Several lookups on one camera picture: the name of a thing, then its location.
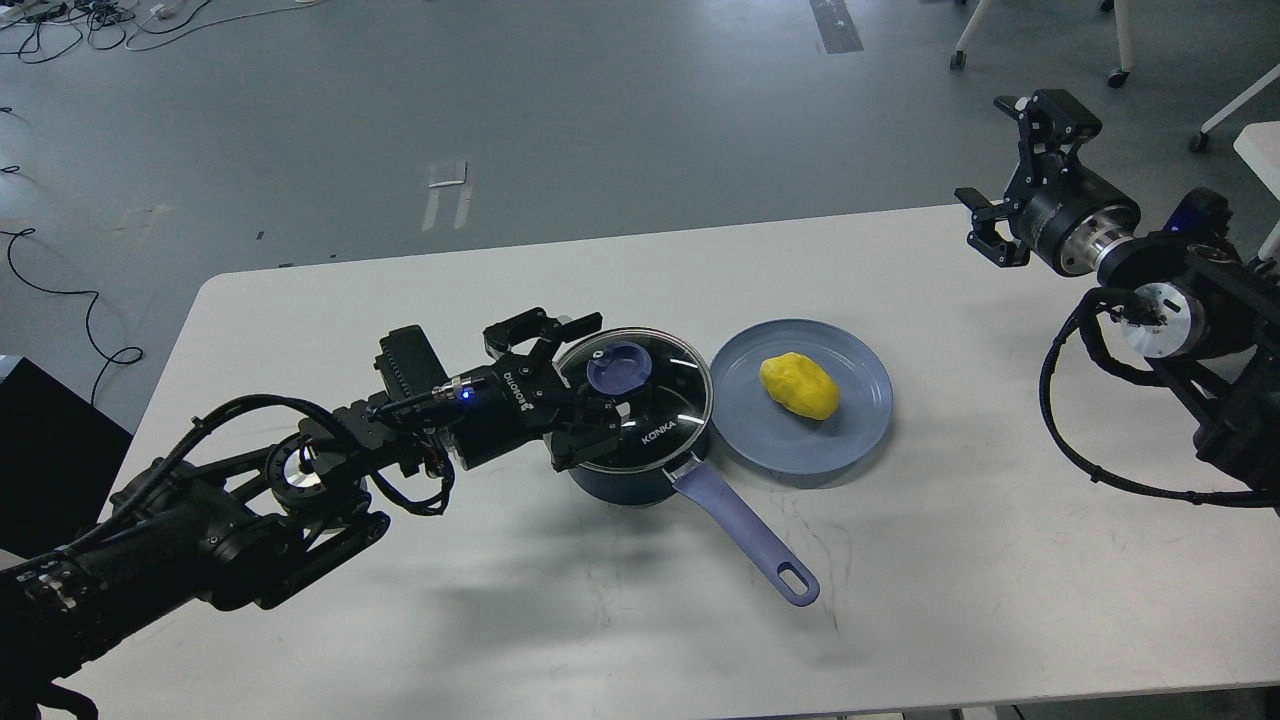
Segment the yellow object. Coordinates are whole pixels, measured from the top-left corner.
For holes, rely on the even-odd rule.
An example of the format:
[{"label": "yellow object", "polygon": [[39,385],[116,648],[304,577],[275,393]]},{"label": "yellow object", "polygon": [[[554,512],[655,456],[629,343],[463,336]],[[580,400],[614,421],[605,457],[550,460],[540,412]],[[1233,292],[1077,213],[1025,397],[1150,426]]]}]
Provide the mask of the yellow object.
[{"label": "yellow object", "polygon": [[796,415],[826,420],[840,406],[840,386],[817,363],[787,352],[760,363],[760,384]]}]

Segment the chair leg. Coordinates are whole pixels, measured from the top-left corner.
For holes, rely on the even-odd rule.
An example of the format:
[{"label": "chair leg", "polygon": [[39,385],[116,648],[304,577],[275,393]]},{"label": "chair leg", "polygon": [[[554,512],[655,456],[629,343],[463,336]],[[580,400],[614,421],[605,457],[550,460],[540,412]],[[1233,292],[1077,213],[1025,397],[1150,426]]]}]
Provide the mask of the chair leg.
[{"label": "chair leg", "polygon": [[1132,0],[1115,0],[1116,38],[1120,41],[1120,69],[1133,72],[1133,33],[1129,29]]},{"label": "chair leg", "polygon": [[978,32],[978,26],[982,24],[982,18],[987,15],[987,10],[995,0],[979,0],[978,8],[974,9],[973,17],[969,18],[969,24],[964,27],[964,33],[960,35],[960,42],[956,42],[956,53],[964,53],[969,47],[969,42],[973,41],[973,35]]},{"label": "chair leg", "polygon": [[1133,32],[1129,28],[1129,3],[1130,0],[1115,0],[1116,40],[1120,41],[1120,67],[1111,70],[1107,85],[1111,87],[1124,86],[1133,72]]},{"label": "chair leg", "polygon": [[1230,115],[1231,113],[1239,110],[1240,105],[1244,105],[1245,102],[1252,100],[1254,95],[1262,92],[1262,88],[1275,82],[1276,78],[1280,78],[1280,65],[1271,68],[1271,72],[1258,78],[1258,82],[1251,85],[1249,88],[1245,90],[1244,92],[1236,95],[1235,100],[1228,102],[1226,108],[1219,110],[1216,115],[1213,115],[1212,118],[1208,119],[1208,122],[1201,126],[1201,132],[1208,133],[1208,131],[1213,129],[1213,126],[1225,120],[1226,117]]}]

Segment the saucepan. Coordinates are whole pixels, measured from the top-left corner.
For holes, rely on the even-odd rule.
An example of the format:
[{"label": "saucepan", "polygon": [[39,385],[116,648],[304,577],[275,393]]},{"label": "saucepan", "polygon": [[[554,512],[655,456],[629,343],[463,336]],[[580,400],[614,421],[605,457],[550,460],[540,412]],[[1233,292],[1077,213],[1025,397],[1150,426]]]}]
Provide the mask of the saucepan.
[{"label": "saucepan", "polygon": [[788,602],[818,598],[818,579],[701,461],[710,443],[712,379],[682,340],[650,328],[596,333],[568,348],[557,368],[570,387],[618,398],[618,447],[570,470],[590,495],[649,506],[680,493],[705,510]]}]

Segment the robotic arm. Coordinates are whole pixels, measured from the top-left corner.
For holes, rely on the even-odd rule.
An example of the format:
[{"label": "robotic arm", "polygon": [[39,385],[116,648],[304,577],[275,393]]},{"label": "robotic arm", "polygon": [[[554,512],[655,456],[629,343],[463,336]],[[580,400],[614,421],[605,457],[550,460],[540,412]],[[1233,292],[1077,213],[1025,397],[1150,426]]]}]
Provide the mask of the robotic arm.
[{"label": "robotic arm", "polygon": [[[0,717],[38,717],[37,705],[96,717],[92,702],[52,680],[192,598],[224,611],[250,602],[269,610],[351,560],[390,524],[370,511],[366,478],[397,506],[430,516],[448,507],[451,451],[468,469],[545,436],[557,470],[612,451],[613,401],[573,393],[552,364],[562,343],[600,324],[598,313],[562,323],[535,307],[486,328],[494,363],[452,378],[421,328],[401,328],[381,340],[374,363],[385,389],[366,400],[329,413],[255,395],[193,419],[169,456],[111,496],[108,520],[0,570]],[[526,341],[527,355],[513,352]],[[220,425],[268,406],[305,415],[298,432],[209,465],[186,461]],[[393,465],[404,477],[425,471],[440,491],[404,497],[381,475]],[[250,510],[268,491],[282,512]]]},{"label": "robotic arm", "polygon": [[[1242,261],[1226,238],[1226,199],[1189,192],[1164,228],[1135,237],[1138,205],[1085,168],[1079,149],[1102,123],[1064,90],[997,97],[1018,122],[1019,164],[1004,199],[956,190],[969,209],[969,245],[1002,268],[1038,255],[1060,275],[1096,273],[1053,340],[1041,372],[1041,410],[1053,441],[1094,482],[1193,503],[1280,506],[1280,290],[1275,263]],[[1012,240],[996,229],[1007,220]],[[1115,360],[1098,315],[1123,324],[1128,345],[1149,370]],[[1050,395],[1062,343],[1080,333],[1091,359],[1134,384],[1167,387],[1199,423],[1196,456],[1244,482],[1244,492],[1174,492],[1129,480],[1080,456],[1057,430]],[[1238,378],[1203,361],[1252,351]]]}]

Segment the white table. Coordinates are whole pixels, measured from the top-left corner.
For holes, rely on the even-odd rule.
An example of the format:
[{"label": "white table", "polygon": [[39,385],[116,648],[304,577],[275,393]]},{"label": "white table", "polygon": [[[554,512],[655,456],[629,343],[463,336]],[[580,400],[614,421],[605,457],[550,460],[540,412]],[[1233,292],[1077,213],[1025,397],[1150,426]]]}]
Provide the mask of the white table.
[{"label": "white table", "polygon": [[[122,477],[232,396],[337,406],[379,388],[385,331],[445,368],[541,305],[648,324],[705,355],[753,323],[847,328],[884,361],[895,424],[828,489],[713,461],[820,578],[786,603],[676,497],[612,507],[524,447],[461,474],[448,514],[388,536],[282,607],[192,602],[69,685],[105,717],[741,717],[960,707],[1280,682],[1280,519],[1094,487],[1052,447],[1036,379],[1091,284],[998,270],[959,206],[221,275],[195,304]],[[1174,487],[1238,488],[1192,459],[1165,391],[1074,345],[1061,427]],[[250,416],[195,456],[279,439]]]},{"label": "white table", "polygon": [[[1240,137],[1235,138],[1235,151],[1257,173],[1271,195],[1280,200],[1280,122],[1244,126]],[[1276,258],[1277,250],[1280,250],[1280,223],[1276,223],[1275,229],[1263,241],[1258,256]]]}]

